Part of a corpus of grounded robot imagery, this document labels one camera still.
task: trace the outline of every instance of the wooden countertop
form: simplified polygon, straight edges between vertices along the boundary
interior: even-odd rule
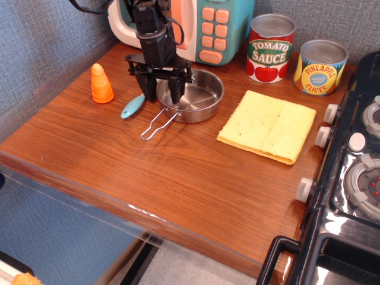
[[[143,141],[141,133],[161,108],[158,101],[145,101],[132,117],[120,118],[141,90],[124,60],[140,51],[119,43],[98,61],[115,98],[108,104],[93,102],[87,70],[0,145],[0,163],[257,277],[275,236],[300,239],[305,205],[295,199],[297,187],[302,177],[316,176],[324,153],[314,145],[316,134],[326,125],[328,104],[341,102],[355,66],[346,66],[335,93],[316,97],[293,85],[297,54],[285,80],[261,84],[246,75],[246,51],[245,43],[225,66],[193,66],[224,82],[214,117],[194,124],[172,122]],[[216,140],[246,90],[317,111],[294,165]]]

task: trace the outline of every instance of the microwave keypad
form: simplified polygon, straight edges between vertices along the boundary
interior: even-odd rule
[[[202,46],[204,48],[214,48],[215,50],[203,49],[199,53],[199,57],[205,61],[212,64],[219,64],[223,55],[216,50],[223,51],[227,48],[227,40],[225,37],[228,35],[228,26],[229,12],[228,10],[219,9],[215,11],[214,8],[205,7],[202,10]]]

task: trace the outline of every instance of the can label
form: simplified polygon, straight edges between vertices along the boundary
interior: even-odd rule
[[[262,83],[276,83],[284,79],[293,39],[294,34],[263,39],[251,30],[246,65],[248,76]]]
[[[319,64],[300,54],[294,74],[295,86],[304,93],[322,96],[335,91],[339,85],[345,62]]]

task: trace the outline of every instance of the textured wallpaper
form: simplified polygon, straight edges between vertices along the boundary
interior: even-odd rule
[[[308,40],[333,40],[348,49],[348,63],[357,64],[380,50],[380,1],[256,0],[254,16],[266,13],[283,14],[296,22],[293,50],[297,52]]]
[[[102,0],[81,0],[98,7]],[[68,0],[0,0],[0,143],[117,42]]]

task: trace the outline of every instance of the pineapple illustration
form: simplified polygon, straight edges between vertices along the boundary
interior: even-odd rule
[[[297,70],[296,70],[296,73],[294,74],[294,84],[299,90],[303,90],[302,72],[308,65],[310,65],[310,62],[308,62],[307,59],[299,55]]]
[[[330,94],[332,92],[335,91],[335,89],[337,88],[338,84],[339,84],[339,81],[340,81],[340,78],[342,77],[342,73],[343,73],[343,68],[345,66],[346,63],[342,63],[340,65],[338,65],[336,67],[336,70],[337,70],[337,78],[335,79],[334,81],[334,84],[330,87],[329,90],[327,90],[327,94]]]

